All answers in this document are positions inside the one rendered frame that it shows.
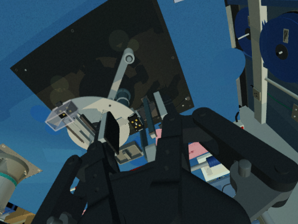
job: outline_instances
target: clear plastic cube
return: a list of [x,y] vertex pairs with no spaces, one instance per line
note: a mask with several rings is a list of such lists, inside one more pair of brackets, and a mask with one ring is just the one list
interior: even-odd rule
[[58,131],[75,121],[78,114],[77,106],[71,101],[66,101],[60,107],[54,108],[45,123],[54,131]]

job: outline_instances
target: electrical outlet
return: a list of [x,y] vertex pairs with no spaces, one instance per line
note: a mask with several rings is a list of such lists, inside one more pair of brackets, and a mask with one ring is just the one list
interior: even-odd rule
[[298,122],[298,106],[296,104],[293,105],[292,118]]
[[253,95],[255,99],[257,99],[258,101],[261,101],[261,92],[258,91],[255,87],[253,88]]

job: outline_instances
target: metal rod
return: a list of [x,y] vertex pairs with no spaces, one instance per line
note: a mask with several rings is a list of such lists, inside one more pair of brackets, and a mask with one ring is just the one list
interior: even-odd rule
[[268,78],[265,78],[265,80],[274,85],[275,87],[279,88],[281,91],[287,93],[288,95],[292,96],[293,98],[297,99],[298,100],[298,95],[296,95],[295,93],[289,91],[288,89],[282,87],[280,84],[277,84],[276,82],[272,81],[271,79],[268,79]]
[[269,213],[265,211],[262,215],[261,218],[263,219],[265,224],[274,224],[274,221],[271,219]]
[[201,164],[197,164],[195,166],[190,167],[190,172],[193,172],[197,169],[201,169],[201,168],[207,167],[207,166],[209,166],[209,163],[207,161],[202,162]]
[[242,39],[242,38],[245,38],[245,37],[247,37],[247,36],[249,36],[249,34],[245,34],[245,35],[243,35],[242,37],[239,37],[238,40],[240,40],[240,39]]

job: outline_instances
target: pink paper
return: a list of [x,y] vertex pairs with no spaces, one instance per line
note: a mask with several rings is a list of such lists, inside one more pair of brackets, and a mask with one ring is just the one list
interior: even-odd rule
[[[156,129],[156,135],[155,145],[157,145],[157,140],[162,137],[162,130]],[[191,143],[188,145],[189,159],[196,158],[205,153],[208,153],[208,151],[200,143]]]

